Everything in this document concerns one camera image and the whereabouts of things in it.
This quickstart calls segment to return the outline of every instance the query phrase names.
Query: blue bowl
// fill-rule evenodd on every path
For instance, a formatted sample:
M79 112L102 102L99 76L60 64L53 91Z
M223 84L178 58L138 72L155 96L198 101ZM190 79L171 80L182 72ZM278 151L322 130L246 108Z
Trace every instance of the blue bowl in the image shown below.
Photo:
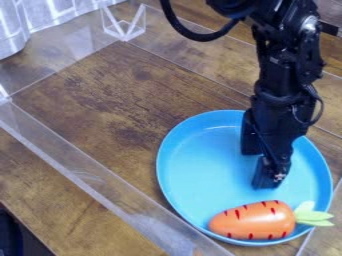
M315 210L327 211L333 179L323 156L301 137L279 188L254 190L259 156L241 154L242 117L243 111L212 111L188 118L171 130L158 152L158 182L176 212L204 234L235 245L266 246L298 238L313 227L297 225L291 235L278 240L235 240L208 230L210 219L228 208L266 200L281 200L293 209L314 201Z

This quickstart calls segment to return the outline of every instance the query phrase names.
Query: wooden table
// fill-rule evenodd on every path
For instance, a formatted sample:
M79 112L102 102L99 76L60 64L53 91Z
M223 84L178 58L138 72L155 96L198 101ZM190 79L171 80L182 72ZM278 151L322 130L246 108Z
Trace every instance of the wooden table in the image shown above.
M174 3L182 17L207 27L215 29L224 22L204 4ZM246 25L241 24L231 35L253 43ZM341 38L322 36L326 70L338 76L341 42ZM3 65L28 66L25 51L29 49ZM243 49L235 58L246 58ZM246 65L257 74L255 63ZM172 211L155 178L160 141L187 117L249 107L251 78L241 72L239 66L230 70L231 87L222 87L132 45L115 43L17 93L13 102ZM325 83L318 87L329 108L309 137L337 182L342 174L342 89L334 87L333 91ZM56 255L166 255L4 131L0 159L1 203ZM258 248L258 255L295 255L302 241ZM257 255L255 248L220 244L237 255Z

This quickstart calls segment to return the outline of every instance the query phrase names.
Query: black cable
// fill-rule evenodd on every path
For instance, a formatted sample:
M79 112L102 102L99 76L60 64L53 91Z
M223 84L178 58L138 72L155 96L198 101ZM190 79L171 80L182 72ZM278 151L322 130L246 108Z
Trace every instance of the black cable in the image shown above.
M160 0L162 9L164 11L166 18L174 27L174 29L178 31L180 35L183 35L186 38L198 41L198 42L208 42L219 37L224 36L230 30L234 28L234 26L238 24L239 19L232 19L219 31L210 33L210 34L199 34L191 31L188 28L184 27L184 25L180 23L175 12L172 10L170 0Z

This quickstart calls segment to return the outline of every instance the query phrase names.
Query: orange carrot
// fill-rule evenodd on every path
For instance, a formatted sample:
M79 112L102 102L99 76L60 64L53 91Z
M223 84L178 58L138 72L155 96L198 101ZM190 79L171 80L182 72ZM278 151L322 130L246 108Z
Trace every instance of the orange carrot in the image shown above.
M232 239L279 239L289 236L297 223L331 226L326 221L333 215L311 211L303 204L293 211L278 201L263 201L226 210L211 219L208 229Z

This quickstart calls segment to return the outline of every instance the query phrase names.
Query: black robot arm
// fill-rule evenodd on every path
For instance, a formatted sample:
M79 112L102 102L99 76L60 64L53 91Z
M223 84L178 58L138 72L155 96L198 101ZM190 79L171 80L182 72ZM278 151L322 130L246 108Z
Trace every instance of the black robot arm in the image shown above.
M235 21L246 16L254 20L261 73L243 116L241 149L242 154L262 154L254 188L275 188L290 171L293 142L323 112L313 87L325 66L318 8L313 0L207 0L207 4ZM321 108L314 114L317 102Z

